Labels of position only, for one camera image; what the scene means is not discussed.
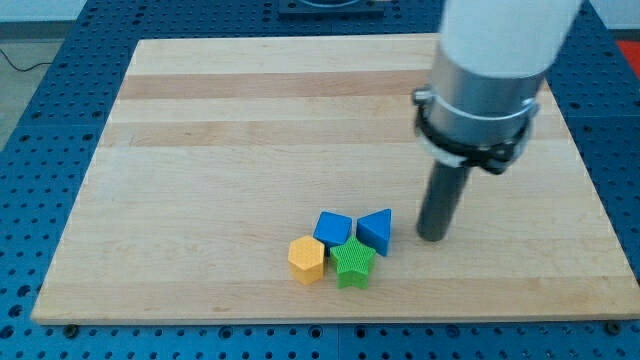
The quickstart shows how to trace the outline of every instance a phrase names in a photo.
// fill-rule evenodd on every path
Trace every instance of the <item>wooden board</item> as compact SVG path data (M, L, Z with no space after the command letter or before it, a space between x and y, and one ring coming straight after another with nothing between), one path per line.
M549 89L524 156L473 172L444 241L410 93L435 35L144 40L46 277L43 324L634 318L640 290ZM321 210L390 207L370 289L291 279Z

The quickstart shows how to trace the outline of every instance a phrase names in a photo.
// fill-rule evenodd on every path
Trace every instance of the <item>green star block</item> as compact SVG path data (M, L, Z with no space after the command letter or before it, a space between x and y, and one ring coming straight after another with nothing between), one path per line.
M355 286L366 289L369 286L369 273L373 270L376 251L363 245L355 236L331 252L331 265L338 273L338 289Z

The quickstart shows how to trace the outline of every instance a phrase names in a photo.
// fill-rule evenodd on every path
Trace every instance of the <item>blue block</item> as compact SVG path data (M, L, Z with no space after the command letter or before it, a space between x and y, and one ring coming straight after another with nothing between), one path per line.
M323 211L320 214L313 237L320 240L328 251L330 248L342 245L351 235L351 218Z
M391 239L391 209L380 210L358 219L356 237L363 244L387 256Z

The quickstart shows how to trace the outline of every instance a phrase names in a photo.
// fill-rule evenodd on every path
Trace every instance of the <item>plastic block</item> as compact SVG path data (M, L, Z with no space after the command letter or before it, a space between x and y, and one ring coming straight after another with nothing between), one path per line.
M391 209L385 209L358 219L356 237L382 256L389 252L391 239Z
M289 245L289 270L291 276L304 285L324 277L324 244L303 236Z
M342 245L351 235L351 222L350 217L323 211L313 237L322 241L327 249Z
M332 247L331 264L338 273L338 289L355 286L369 287L369 273L373 270L376 251L351 236L343 245Z

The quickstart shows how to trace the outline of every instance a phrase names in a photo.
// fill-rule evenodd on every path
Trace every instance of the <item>yellow block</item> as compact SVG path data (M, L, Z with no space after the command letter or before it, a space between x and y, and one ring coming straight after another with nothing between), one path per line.
M324 277L324 244L311 236L303 236L289 245L291 276L304 285Z

